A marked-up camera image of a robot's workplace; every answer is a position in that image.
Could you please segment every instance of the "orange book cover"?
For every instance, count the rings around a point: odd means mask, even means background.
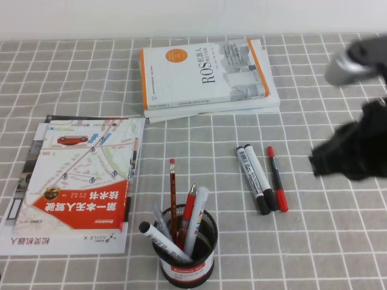
[[[15,231],[122,229],[135,120],[52,121]]]

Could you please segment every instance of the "red marker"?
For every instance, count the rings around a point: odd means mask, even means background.
[[[192,210],[194,209],[196,198],[196,184],[192,184],[191,189],[189,190],[186,202],[186,208],[184,209],[183,218],[181,219],[179,235],[177,236],[177,246],[180,249],[184,249],[184,243],[186,241],[187,230],[189,221],[191,220]]]
[[[278,172],[277,164],[275,161],[274,150],[271,146],[268,146],[267,152],[268,152],[268,156],[270,158],[270,165],[272,167],[274,185],[275,185],[276,190],[277,190],[278,207],[281,211],[286,213],[289,210],[289,208],[288,208],[288,203],[286,201],[284,189],[282,188],[281,178],[279,177],[279,172]]]

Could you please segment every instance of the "grid pattern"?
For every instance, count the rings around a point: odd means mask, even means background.
[[[182,118],[147,125],[133,186],[127,251],[121,255],[2,256],[1,290],[174,289],[149,241],[151,205],[169,207],[168,159],[176,159],[177,201],[191,183],[209,188],[206,209],[220,231],[215,269],[201,289],[386,289],[387,182],[315,178],[307,155],[361,104],[384,96],[381,80],[342,89],[325,65],[353,39],[376,34],[256,36],[268,51],[281,113]],[[0,216],[37,125],[47,114],[142,115],[141,47],[238,37],[0,43]],[[258,214],[235,149],[250,143],[267,164],[277,154],[288,213]]]

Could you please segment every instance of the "book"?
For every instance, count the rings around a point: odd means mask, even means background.
[[[267,113],[278,113],[278,112],[279,112],[279,107],[266,107],[266,108],[258,108],[258,109],[223,111],[223,112],[212,112],[212,113],[190,114],[190,115],[176,115],[176,116],[169,116],[169,117],[155,117],[155,118],[149,118],[149,123],[154,124],[154,123],[174,120],[178,118],[193,117],[197,115],[242,115],[242,114],[267,114]]]
[[[71,230],[67,234],[45,233],[45,234],[18,234],[14,227],[19,207],[25,197],[36,160],[39,156],[48,123],[51,120],[111,120],[114,118],[104,117],[78,117],[48,115],[45,123],[38,126],[34,140],[28,154],[30,165],[24,167],[21,180],[13,199],[0,222],[0,255],[49,255],[49,254],[120,254],[125,252],[126,232],[128,229],[128,213],[130,208],[130,196],[126,199],[126,212],[122,231],[119,230]],[[133,119],[138,124],[136,143],[139,145],[137,154],[141,149],[144,118]]]
[[[52,121],[15,232],[122,229],[137,122]]]
[[[278,92],[276,90],[272,71],[270,69],[270,62],[268,59],[267,52],[262,49],[262,46],[256,46],[256,53],[261,60],[262,71],[264,72],[266,77],[266,81],[268,87],[270,89],[270,93],[268,97],[265,98],[257,98],[250,100],[242,100],[242,101],[230,101],[223,103],[210,103],[205,105],[196,105],[196,106],[185,106],[180,108],[166,108],[166,109],[154,109],[154,110],[145,110],[145,117],[150,119],[150,122],[155,123],[156,121],[162,121],[162,119],[153,119],[160,117],[168,117],[169,120],[173,119],[171,117],[175,116],[175,118],[187,117],[188,115],[197,115],[202,113],[215,113],[215,112],[224,112],[224,111],[232,111],[231,114],[246,114],[245,110],[251,109],[262,109],[262,108],[270,108],[274,107],[274,109],[264,110],[264,112],[278,111],[278,107],[280,104],[280,98],[278,96]]]
[[[260,46],[241,39],[142,49],[145,111],[268,97]]]

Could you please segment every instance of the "red car illustration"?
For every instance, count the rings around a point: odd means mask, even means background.
[[[89,138],[86,136],[63,136],[58,139],[58,144],[70,146],[87,141],[89,141]]]

